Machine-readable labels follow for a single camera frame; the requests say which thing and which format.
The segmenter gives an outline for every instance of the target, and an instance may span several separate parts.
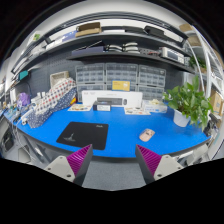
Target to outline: blue tabletop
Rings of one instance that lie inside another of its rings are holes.
[[[70,122],[108,124],[106,148],[93,150],[93,155],[120,158],[136,157],[136,144],[163,155],[194,147],[210,138],[195,126],[188,125],[185,128],[177,126],[173,122],[173,116],[174,111],[170,108],[165,114],[151,113],[149,116],[125,115],[124,108],[117,107],[112,107],[110,112],[93,111],[93,109],[74,112],[66,108],[53,113],[39,128],[32,129],[28,124],[23,126],[21,122],[18,128],[37,140],[75,152],[80,148],[56,142]],[[143,142],[139,139],[139,135],[146,128],[154,130],[155,135],[148,142]]]

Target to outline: plastic drawer organizer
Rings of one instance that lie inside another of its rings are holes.
[[[112,84],[106,84],[106,90],[112,90]],[[137,92],[137,85],[131,85],[130,91]]]
[[[143,100],[162,100],[164,88],[139,85],[138,91],[143,93]]]
[[[68,71],[64,71],[64,72],[58,72],[55,74],[51,74],[50,75],[50,83],[51,83],[51,88],[57,84],[61,79],[63,78],[68,78],[69,77],[69,73]]]
[[[91,64],[76,66],[76,83],[99,83],[105,82],[104,64]]]
[[[124,63],[106,63],[106,82],[112,80],[131,81],[131,84],[137,84],[138,65]]]
[[[139,85],[151,85],[164,87],[166,80],[166,70],[145,65],[139,65]]]
[[[79,84],[77,85],[77,92],[78,92],[78,101],[82,102],[82,91],[83,90],[105,90],[104,83],[98,84]]]

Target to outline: white pot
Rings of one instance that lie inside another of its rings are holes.
[[[188,122],[190,121],[191,117],[189,116],[188,118],[186,118],[185,115],[182,115],[182,113],[178,110],[174,110],[174,118],[173,118],[173,122],[180,126],[180,127],[186,127]]]

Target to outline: black mouse pad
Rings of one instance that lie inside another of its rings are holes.
[[[92,144],[93,149],[104,150],[108,126],[108,124],[70,122],[57,139],[57,142],[75,147]]]

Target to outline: potted plant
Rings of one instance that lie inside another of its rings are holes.
[[[195,76],[192,85],[188,82],[183,86],[176,86],[172,90],[163,93],[168,106],[174,109],[174,123],[180,127],[186,127],[189,120],[190,125],[195,124],[202,128],[207,126],[208,111],[213,112],[210,98],[206,99],[203,91],[198,91],[199,79]]]
[[[196,57],[197,60],[198,60],[198,64],[200,66],[200,69],[201,69],[201,72],[202,73],[206,73],[206,64],[203,60],[201,60],[200,58]],[[197,67],[197,64],[196,64],[196,61],[195,61],[195,58],[194,56],[190,57],[190,60],[189,60],[189,65],[192,67],[192,68],[195,68]]]

